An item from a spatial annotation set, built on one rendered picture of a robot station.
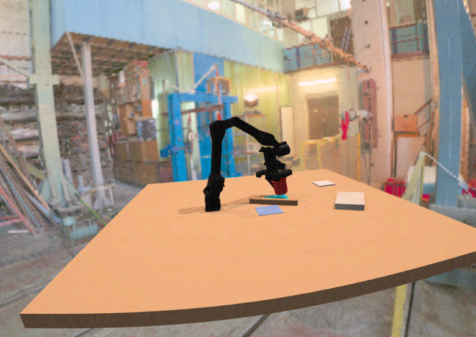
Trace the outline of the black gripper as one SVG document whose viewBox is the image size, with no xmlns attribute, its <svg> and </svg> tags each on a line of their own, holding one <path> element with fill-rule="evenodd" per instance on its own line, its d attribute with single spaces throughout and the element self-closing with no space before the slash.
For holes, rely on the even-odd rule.
<svg viewBox="0 0 476 337">
<path fill-rule="evenodd" d="M 264 165 L 266 165 L 267 169 L 256 172 L 256 177 L 260 178 L 262 175 L 265 175 L 265 179 L 273 187 L 272 180 L 273 182 L 277 183 L 280 181 L 280 178 L 287 178 L 288 176 L 292 175 L 291 169 L 283 169 L 279 171 L 280 168 L 278 168 L 278 162 L 279 160 L 277 159 L 265 161 Z"/>
</svg>

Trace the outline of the pale pink flat rectangular slab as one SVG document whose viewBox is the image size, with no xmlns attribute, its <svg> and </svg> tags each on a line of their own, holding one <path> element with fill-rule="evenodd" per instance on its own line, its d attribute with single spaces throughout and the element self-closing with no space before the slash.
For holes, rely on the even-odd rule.
<svg viewBox="0 0 476 337">
<path fill-rule="evenodd" d="M 364 193 L 360 192 L 338 192 L 335 209 L 364 211 Z"/>
</svg>

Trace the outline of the red cup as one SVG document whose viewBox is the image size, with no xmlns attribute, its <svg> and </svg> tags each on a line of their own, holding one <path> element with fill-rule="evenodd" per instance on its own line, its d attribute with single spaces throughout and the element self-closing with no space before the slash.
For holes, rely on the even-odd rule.
<svg viewBox="0 0 476 337">
<path fill-rule="evenodd" d="M 280 181 L 275 183 L 273 182 L 273 187 L 274 187 L 274 193 L 277 195 L 283 195 L 286 194 L 288 189 L 287 189 L 287 184 L 286 184 L 286 178 L 280 178 Z"/>
</svg>

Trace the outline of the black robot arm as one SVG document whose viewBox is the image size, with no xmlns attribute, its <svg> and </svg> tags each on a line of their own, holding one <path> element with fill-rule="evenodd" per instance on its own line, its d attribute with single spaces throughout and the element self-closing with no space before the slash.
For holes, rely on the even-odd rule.
<svg viewBox="0 0 476 337">
<path fill-rule="evenodd" d="M 204 188 L 206 212 L 219 211 L 220 192 L 225 187 L 225 178 L 221 176 L 221 157 L 222 157 L 222 140 L 225 131 L 231 127 L 237 127 L 247 134 L 253 136 L 261 145 L 274 146 L 261 147 L 259 152 L 264 153 L 265 161 L 276 159 L 290 153 L 290 148 L 286 141 L 278 142 L 271 133 L 261 131 L 249 123 L 243 121 L 239 117 L 231 117 L 226 120 L 214 120 L 209 125 L 210 135 L 212 139 L 211 153 L 211 173 L 208 177 L 207 186 Z"/>
</svg>

